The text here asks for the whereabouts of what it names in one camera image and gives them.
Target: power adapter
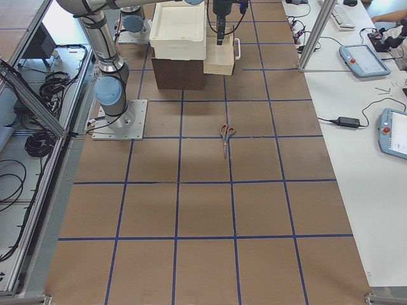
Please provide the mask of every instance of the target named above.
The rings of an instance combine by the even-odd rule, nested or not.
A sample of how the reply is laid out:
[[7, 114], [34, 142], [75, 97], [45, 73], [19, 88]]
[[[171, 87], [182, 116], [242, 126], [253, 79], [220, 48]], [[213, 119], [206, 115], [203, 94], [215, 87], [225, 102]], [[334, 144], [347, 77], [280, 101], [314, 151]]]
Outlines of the power adapter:
[[329, 122], [338, 126], [349, 128], [359, 128], [361, 126], [359, 119], [347, 118], [345, 116], [340, 116], [338, 119], [330, 119]]
[[299, 47], [297, 48], [298, 54], [302, 54], [303, 51], [304, 51], [304, 48], [305, 48], [305, 44], [304, 44], [303, 46], [299, 46]]
[[286, 0], [286, 3], [294, 3], [294, 4], [307, 4], [308, 0]]

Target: white plastic bin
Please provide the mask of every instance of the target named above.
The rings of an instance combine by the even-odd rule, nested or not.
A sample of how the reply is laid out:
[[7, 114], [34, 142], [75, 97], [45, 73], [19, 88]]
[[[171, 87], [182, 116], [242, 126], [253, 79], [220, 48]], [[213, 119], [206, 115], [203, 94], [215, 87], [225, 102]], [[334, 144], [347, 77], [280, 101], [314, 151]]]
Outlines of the white plastic bin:
[[204, 3], [157, 3], [150, 32], [155, 57], [172, 60], [206, 58], [206, 10]]

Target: keyboard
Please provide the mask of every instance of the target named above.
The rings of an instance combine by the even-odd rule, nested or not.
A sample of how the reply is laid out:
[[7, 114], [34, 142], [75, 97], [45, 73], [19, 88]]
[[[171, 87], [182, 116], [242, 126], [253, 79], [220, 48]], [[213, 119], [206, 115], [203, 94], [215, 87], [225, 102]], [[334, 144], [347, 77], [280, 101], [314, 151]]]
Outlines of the keyboard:
[[[324, 4], [323, 0], [318, 1], [321, 5]], [[331, 20], [335, 24], [338, 31], [354, 31], [356, 26], [346, 14], [345, 9], [341, 3], [336, 3], [331, 14]]]

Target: electronic device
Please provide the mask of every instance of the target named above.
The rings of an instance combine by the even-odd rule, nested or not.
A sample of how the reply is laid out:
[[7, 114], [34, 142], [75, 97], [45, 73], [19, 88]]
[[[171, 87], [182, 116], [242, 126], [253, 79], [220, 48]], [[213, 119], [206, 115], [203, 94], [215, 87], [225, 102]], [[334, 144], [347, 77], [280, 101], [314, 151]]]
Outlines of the electronic device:
[[389, 47], [386, 46], [383, 38], [383, 34], [380, 31], [374, 32], [374, 33], [369, 33], [368, 38], [372, 44], [372, 46], [375, 48], [376, 52], [388, 52]]
[[[319, 4], [323, 5], [324, 1], [319, 0]], [[343, 8], [342, 4], [336, 2], [334, 8], [332, 9], [331, 13], [331, 20], [335, 24], [335, 27], [338, 31], [354, 31], [356, 26], [349, 18], [348, 14], [346, 14], [345, 9]]]
[[379, 119], [378, 140], [383, 153], [407, 159], [407, 113], [386, 108]]
[[308, 0], [286, 0], [286, 3], [307, 4]]
[[347, 6], [355, 6], [357, 5], [357, 0], [343, 0], [343, 4]]
[[377, 53], [366, 44], [340, 46], [339, 54], [358, 78], [390, 74], [390, 69], [384, 64]]
[[407, 37], [407, 18], [400, 20], [400, 24], [403, 26], [401, 28], [398, 37], [389, 36], [386, 39], [383, 38], [384, 28], [379, 31], [369, 33], [368, 37], [377, 52], [388, 52], [390, 48], [397, 48]]

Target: person's hand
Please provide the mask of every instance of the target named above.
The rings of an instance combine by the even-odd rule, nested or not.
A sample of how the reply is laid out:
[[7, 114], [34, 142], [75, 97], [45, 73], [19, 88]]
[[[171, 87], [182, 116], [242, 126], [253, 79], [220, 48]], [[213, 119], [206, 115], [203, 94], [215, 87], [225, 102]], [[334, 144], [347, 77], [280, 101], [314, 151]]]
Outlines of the person's hand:
[[371, 21], [375, 24], [377, 21], [379, 21], [379, 16], [372, 17]]

